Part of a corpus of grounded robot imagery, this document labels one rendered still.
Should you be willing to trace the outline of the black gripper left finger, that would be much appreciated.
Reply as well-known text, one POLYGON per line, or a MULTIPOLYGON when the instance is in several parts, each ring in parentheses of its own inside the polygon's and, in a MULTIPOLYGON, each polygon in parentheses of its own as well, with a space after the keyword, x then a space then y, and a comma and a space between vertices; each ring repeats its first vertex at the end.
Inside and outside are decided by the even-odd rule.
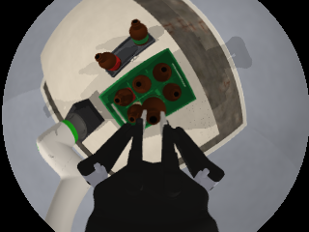
POLYGON ((132 196, 143 190, 143 135, 146 126, 146 113, 135 119, 135 125, 123 124, 94 154, 79 164, 77 169, 93 188, 108 177, 108 174, 132 137, 128 153, 124 188, 132 196), (143 119, 144 121, 143 121, 143 119), (134 132, 133 132, 134 131, 134 132))

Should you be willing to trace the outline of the green bottle crate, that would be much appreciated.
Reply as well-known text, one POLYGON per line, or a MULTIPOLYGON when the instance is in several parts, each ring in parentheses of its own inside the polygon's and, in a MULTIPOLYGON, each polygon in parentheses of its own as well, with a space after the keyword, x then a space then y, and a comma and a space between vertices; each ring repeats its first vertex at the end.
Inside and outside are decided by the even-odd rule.
POLYGON ((135 98, 136 101, 134 100, 134 102, 141 102, 142 104, 145 98, 149 95, 159 95, 161 98, 163 98, 162 100, 164 101, 166 106, 165 117, 169 116, 175 111, 181 109, 182 107, 196 100, 196 97, 191 89, 189 82, 187 81, 183 73, 183 70, 181 69, 180 65, 178 64, 177 60, 175 59, 174 55, 172 54, 169 48, 166 48, 158 52, 156 55, 152 56, 151 58, 147 59, 146 61, 142 62, 141 64, 139 64, 138 66, 127 72, 99 96, 102 103, 105 105, 107 110, 110 112, 110 114, 113 116, 113 118, 117 121, 117 123, 120 126, 124 124, 124 121, 121 119, 121 117, 118 115, 118 113, 115 111, 115 109, 112 107, 111 104, 113 103, 114 106, 117 108, 117 110, 120 112, 120 114, 123 116, 123 118, 126 120, 126 122, 130 123, 127 117, 127 110, 129 109, 129 106, 134 104, 134 102, 127 106, 120 106, 114 103, 114 97, 116 92, 120 89, 127 88, 128 86, 136 96, 135 98), (153 77, 153 68, 155 64, 159 63, 165 63, 169 65, 172 70, 171 75, 172 78, 170 77, 169 80, 167 80, 164 83, 157 82, 153 77), (173 66, 172 63, 174 64, 175 67, 173 66), (177 71, 175 68, 177 69, 177 71), (149 90, 150 92, 148 91, 148 93, 144 94, 139 94, 134 91, 132 87, 132 80, 137 75, 140 74, 146 75, 152 81, 152 88, 150 89, 152 90, 154 88, 152 91, 149 90), (161 94, 162 86, 170 82, 178 84, 182 89, 181 97, 176 101, 167 101, 161 94))

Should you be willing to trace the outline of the brown glass bottle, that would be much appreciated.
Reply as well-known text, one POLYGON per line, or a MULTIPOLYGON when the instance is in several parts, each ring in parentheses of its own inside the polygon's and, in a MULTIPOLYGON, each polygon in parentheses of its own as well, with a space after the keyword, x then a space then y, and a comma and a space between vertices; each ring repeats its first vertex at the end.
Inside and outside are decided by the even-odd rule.
POLYGON ((95 59, 101 68, 109 71, 116 71, 122 65, 121 59, 111 52, 97 53, 95 59))
POLYGON ((167 81, 171 77, 171 75, 172 75, 172 70, 170 66, 165 63, 159 63, 155 65, 153 68, 153 77, 154 77, 154 80, 156 80, 157 82, 167 81))
POLYGON ((127 117, 131 123, 135 123, 136 118, 141 118, 141 103, 140 101, 136 101, 132 104, 127 110, 127 117))
POLYGON ((148 42, 148 29, 140 20, 134 19, 129 28, 129 34, 136 45, 144 45, 148 42), (142 26, 141 26, 142 25, 142 26))
POLYGON ((114 103, 120 106, 127 106, 131 102, 133 102, 136 98, 136 96, 134 95, 134 93, 132 92, 130 88, 127 88, 127 89, 123 88, 123 89, 118 90, 115 96, 116 97, 114 99, 114 103))
POLYGON ((134 91, 139 94, 147 93, 150 90, 151 86, 152 86, 151 80, 146 75, 143 74, 137 75, 132 81, 132 87, 134 91), (138 88, 139 90, 137 90, 138 88))
POLYGON ((141 115, 147 109, 146 120, 150 125, 156 125, 160 121, 160 111, 166 115, 166 106, 162 98, 158 95, 149 95, 141 105, 141 115))

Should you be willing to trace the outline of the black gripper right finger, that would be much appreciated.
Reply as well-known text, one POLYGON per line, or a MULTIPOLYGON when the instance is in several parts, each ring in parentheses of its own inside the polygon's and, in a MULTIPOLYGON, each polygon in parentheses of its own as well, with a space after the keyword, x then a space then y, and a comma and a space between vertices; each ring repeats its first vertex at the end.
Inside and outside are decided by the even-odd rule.
POLYGON ((161 147, 161 161, 164 161, 163 192, 167 196, 175 197, 183 189, 183 175, 175 145, 194 180, 207 192, 213 189, 224 177, 224 171, 206 157, 183 128, 173 129, 166 120, 164 111, 160 111, 159 124, 160 134, 163 135, 161 147))

